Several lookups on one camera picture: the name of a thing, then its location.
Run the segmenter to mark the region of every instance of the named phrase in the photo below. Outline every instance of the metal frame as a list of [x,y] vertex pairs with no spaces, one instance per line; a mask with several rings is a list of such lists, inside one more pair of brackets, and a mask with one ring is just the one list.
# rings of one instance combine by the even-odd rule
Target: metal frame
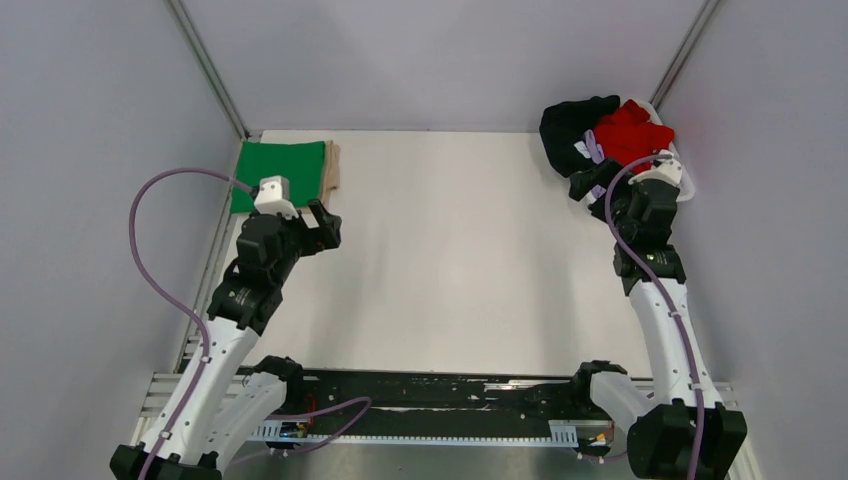
[[209,88],[211,88],[212,93],[215,94],[215,98],[224,110],[224,114],[227,116],[227,120],[230,122],[230,125],[233,127],[236,135],[238,135],[239,139],[242,141],[247,140],[250,136],[250,132],[245,126],[241,115],[239,115],[238,109],[236,109],[236,105],[230,97],[229,92],[227,92],[227,88],[224,86],[221,76],[218,75],[218,70],[215,68],[215,64],[212,63],[212,58],[206,51],[206,47],[203,46],[200,34],[194,27],[194,23],[191,21],[191,17],[189,16],[188,10],[186,10],[182,0],[165,0],[165,4],[171,11],[174,21],[177,23],[177,27],[183,34],[183,37],[185,38],[186,43],[188,43],[191,52],[194,54],[195,59],[197,59],[198,66],[200,66],[200,70],[203,71],[203,75],[209,83]]
[[677,81],[677,77],[680,76],[680,72],[683,70],[683,67],[686,66],[686,63],[689,61],[689,57],[692,56],[692,51],[695,49],[698,41],[701,40],[701,37],[704,35],[704,31],[710,24],[710,21],[715,17],[716,12],[719,7],[724,4],[724,2],[725,0],[704,0],[704,3],[701,5],[701,9],[695,16],[695,20],[689,27],[689,31],[687,31],[686,36],[683,37],[683,42],[680,44],[680,47],[677,48],[677,53],[674,54],[674,58],[671,60],[668,69],[666,69],[663,74],[660,84],[657,85],[657,89],[654,91],[654,94],[651,95],[651,105],[653,105],[655,109],[659,110],[660,107],[662,107],[665,98],[668,96],[668,92]]

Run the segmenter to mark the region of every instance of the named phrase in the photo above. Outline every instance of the beige cloth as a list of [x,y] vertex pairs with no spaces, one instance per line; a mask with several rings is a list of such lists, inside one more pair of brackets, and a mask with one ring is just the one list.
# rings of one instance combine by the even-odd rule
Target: beige cloth
[[[324,207],[330,207],[330,192],[341,186],[341,171],[339,170],[339,156],[341,155],[341,147],[333,141],[324,142],[324,172],[321,174],[321,191],[318,194],[318,199],[324,204]],[[301,213],[310,213],[309,207],[300,209]]]

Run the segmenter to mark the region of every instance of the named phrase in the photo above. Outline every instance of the black garment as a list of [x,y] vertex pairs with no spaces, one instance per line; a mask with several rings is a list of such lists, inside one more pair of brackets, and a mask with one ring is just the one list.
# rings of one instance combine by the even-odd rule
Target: black garment
[[583,140],[586,130],[595,128],[601,117],[621,105],[618,95],[592,97],[580,102],[562,102],[542,114],[539,134],[554,170],[568,178],[572,173],[592,168],[592,160],[583,156],[574,144]]

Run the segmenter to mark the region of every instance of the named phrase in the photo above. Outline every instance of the white table surface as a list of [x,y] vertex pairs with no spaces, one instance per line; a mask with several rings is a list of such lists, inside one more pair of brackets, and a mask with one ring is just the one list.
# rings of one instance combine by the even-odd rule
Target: white table surface
[[342,244],[297,263],[245,364],[277,355],[311,368],[571,375],[605,359],[651,376],[612,236],[568,198],[538,134],[262,137],[317,140],[341,146],[328,209],[342,217]]

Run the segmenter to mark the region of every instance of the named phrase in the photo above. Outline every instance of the red cloth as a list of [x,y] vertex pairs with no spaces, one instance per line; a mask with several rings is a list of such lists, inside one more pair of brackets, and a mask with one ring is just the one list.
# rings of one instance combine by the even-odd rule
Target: red cloth
[[[615,113],[601,118],[595,127],[595,140],[604,156],[629,165],[657,150],[668,148],[674,130],[651,123],[651,114],[633,100],[628,100]],[[650,164],[639,165],[633,173],[650,170]]]

